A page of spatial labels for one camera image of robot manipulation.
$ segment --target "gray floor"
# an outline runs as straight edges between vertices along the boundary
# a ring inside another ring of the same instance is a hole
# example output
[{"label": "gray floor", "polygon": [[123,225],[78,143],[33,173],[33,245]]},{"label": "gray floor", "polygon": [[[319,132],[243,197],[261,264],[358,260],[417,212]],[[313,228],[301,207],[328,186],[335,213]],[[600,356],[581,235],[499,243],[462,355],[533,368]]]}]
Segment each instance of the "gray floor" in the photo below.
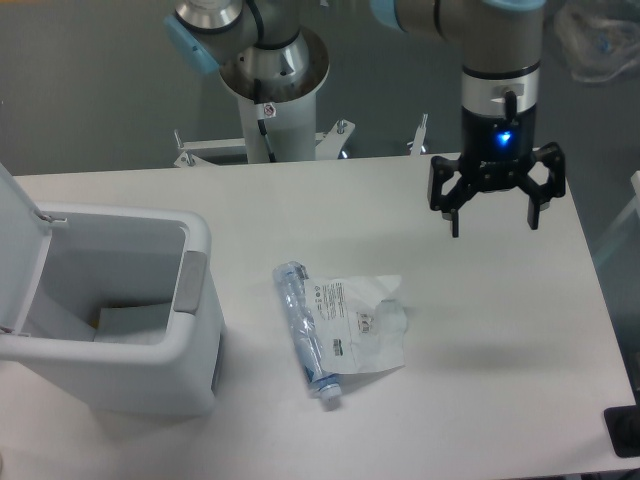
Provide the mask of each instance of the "gray floor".
[{"label": "gray floor", "polygon": [[[366,0],[302,0],[324,39],[330,77],[318,128],[357,125],[354,156],[404,154],[422,112],[433,152],[460,148],[460,52],[378,25]],[[241,136],[214,75],[192,73],[165,38],[171,0],[0,4],[0,160],[14,175],[165,168],[185,141]],[[557,141],[591,245],[631,199],[640,170],[640,77],[575,83],[550,28],[537,143]],[[640,350],[640,235],[600,272],[625,358]]]}]

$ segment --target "white paper inside bin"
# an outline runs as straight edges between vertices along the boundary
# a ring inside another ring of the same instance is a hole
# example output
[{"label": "white paper inside bin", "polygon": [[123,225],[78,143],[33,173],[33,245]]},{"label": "white paper inside bin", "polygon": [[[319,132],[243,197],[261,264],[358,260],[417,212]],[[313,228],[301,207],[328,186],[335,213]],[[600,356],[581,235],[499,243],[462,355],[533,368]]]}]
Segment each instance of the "white paper inside bin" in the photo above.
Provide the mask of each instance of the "white paper inside bin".
[{"label": "white paper inside bin", "polygon": [[170,311],[171,303],[103,308],[94,342],[156,345],[165,336]]},{"label": "white paper inside bin", "polygon": [[20,331],[38,286],[51,232],[35,203],[0,164],[0,325]]}]

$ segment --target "trash bin lid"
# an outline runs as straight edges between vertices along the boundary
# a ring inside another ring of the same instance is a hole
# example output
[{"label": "trash bin lid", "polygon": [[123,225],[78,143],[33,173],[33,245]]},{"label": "trash bin lid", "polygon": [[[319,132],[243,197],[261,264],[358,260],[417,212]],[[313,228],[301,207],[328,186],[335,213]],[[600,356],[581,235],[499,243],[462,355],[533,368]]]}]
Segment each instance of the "trash bin lid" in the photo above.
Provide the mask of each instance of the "trash bin lid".
[{"label": "trash bin lid", "polygon": [[0,334],[26,320],[51,243],[51,224],[0,164]]}]

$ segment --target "light blue robot joint cap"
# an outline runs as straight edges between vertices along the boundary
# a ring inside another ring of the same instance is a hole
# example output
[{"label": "light blue robot joint cap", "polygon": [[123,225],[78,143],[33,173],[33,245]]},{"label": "light blue robot joint cap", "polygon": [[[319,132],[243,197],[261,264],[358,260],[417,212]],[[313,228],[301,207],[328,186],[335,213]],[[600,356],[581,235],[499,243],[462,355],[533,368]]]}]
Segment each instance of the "light blue robot joint cap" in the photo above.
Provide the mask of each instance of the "light blue robot joint cap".
[{"label": "light blue robot joint cap", "polygon": [[483,0],[487,5],[510,10],[512,12],[528,12],[536,10],[546,3],[546,0]]},{"label": "light blue robot joint cap", "polygon": [[393,28],[394,30],[402,30],[396,16],[395,0],[370,0],[371,12],[381,24]]},{"label": "light blue robot joint cap", "polygon": [[169,15],[164,19],[164,26],[169,40],[191,68],[202,75],[218,70],[220,67],[218,62],[176,17]]}]

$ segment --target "white trash bin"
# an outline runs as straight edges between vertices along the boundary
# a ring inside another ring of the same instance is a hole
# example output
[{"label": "white trash bin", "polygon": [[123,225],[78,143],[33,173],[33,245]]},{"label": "white trash bin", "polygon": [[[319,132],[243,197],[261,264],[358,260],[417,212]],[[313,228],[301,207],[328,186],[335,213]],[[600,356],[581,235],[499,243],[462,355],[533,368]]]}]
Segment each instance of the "white trash bin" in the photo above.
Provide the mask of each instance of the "white trash bin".
[{"label": "white trash bin", "polygon": [[224,330],[210,251],[196,214],[38,207],[0,165],[0,360],[93,408],[208,413]]}]

